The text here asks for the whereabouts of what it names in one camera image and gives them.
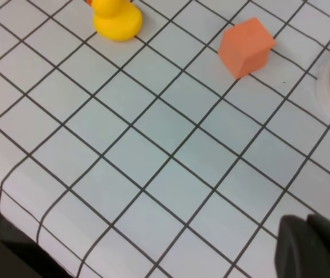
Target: white grid surface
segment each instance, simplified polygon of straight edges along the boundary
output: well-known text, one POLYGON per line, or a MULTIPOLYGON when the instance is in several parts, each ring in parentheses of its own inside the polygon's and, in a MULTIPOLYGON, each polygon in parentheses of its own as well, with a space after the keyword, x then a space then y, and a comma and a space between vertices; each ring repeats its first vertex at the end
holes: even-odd
POLYGON ((280 217, 330 219, 330 1, 135 4, 115 43, 82 0, 0 0, 0 213, 76 277, 275 277, 280 217), (277 46, 236 81, 252 16, 277 46))

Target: orange cube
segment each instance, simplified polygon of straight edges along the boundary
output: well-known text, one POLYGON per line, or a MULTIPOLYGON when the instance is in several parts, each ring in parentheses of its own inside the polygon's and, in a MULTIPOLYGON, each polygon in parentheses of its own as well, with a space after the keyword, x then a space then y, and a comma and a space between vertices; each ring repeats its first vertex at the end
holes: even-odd
POLYGON ((276 42, 261 22, 253 17, 226 30, 218 54, 234 78, 263 67, 276 42))

